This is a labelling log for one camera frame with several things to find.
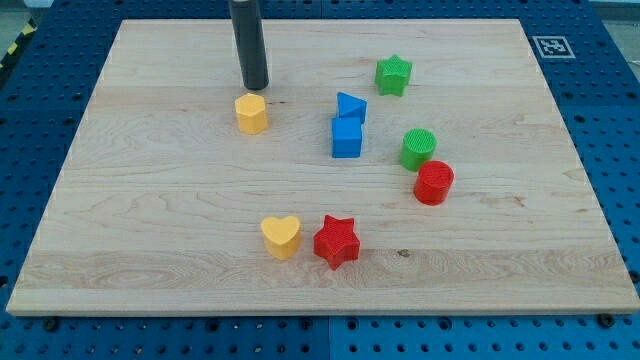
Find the plastic block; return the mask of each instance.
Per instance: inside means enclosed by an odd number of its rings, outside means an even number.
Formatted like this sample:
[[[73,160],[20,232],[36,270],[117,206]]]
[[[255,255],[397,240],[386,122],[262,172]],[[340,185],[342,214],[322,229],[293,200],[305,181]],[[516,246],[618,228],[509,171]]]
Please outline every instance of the plastic block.
[[[412,63],[400,59],[398,55],[378,61],[376,84],[380,89],[380,95],[402,96],[404,88],[409,84],[412,66]]]
[[[453,184],[453,170],[442,161],[428,161],[420,167],[413,194],[421,203],[439,205]]]
[[[367,102],[365,100],[343,92],[338,93],[339,118],[357,117],[360,119],[360,124],[364,124],[366,116]]]
[[[422,164],[431,160],[436,145],[436,137],[429,130],[411,129],[402,141],[400,163],[407,170],[418,171]]]
[[[264,246],[276,259],[286,260],[298,251],[302,240],[302,224],[297,217],[268,217],[262,220],[260,228],[264,235]]]
[[[331,154],[334,158],[360,157],[362,125],[359,118],[333,118],[331,135]]]
[[[236,99],[236,114],[240,131],[255,135],[269,127],[267,105],[260,95],[246,94]]]
[[[357,260],[360,240],[353,232],[355,220],[325,215],[324,227],[313,237],[313,253],[326,259],[332,270],[343,262]]]

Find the yellow hexagon block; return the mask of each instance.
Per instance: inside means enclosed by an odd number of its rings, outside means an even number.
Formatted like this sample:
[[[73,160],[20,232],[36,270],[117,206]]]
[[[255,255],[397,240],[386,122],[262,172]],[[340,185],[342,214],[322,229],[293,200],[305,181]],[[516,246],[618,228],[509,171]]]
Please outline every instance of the yellow hexagon block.
[[[262,220],[260,228],[264,235],[264,246],[273,257],[286,260],[298,251],[302,240],[302,224],[297,217],[268,217]]]
[[[236,99],[236,114],[240,131],[255,135],[267,127],[267,106],[260,95],[246,94]]]

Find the hexagonal prism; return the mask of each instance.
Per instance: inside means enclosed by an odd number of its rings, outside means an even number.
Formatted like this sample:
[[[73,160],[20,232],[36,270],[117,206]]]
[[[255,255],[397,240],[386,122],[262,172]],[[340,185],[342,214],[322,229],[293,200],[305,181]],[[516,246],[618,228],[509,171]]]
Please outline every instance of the hexagonal prism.
[[[236,115],[240,131],[255,135],[269,127],[267,106],[260,95],[246,94],[236,99]]]

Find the red cylinder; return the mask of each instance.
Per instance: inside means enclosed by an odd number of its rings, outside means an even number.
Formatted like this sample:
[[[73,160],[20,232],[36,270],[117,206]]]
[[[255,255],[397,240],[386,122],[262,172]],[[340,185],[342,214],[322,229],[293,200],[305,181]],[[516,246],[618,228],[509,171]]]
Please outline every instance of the red cylinder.
[[[441,204],[453,184],[453,170],[442,161],[427,161],[418,171],[413,194],[421,203]]]

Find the green cylinder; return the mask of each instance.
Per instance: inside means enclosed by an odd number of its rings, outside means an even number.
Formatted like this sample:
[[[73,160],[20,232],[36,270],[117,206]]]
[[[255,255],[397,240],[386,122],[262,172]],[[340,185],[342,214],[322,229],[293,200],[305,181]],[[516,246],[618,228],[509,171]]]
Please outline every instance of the green cylinder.
[[[402,141],[400,164],[409,171],[418,171],[420,166],[431,160],[436,150],[436,137],[427,129],[411,129]]]

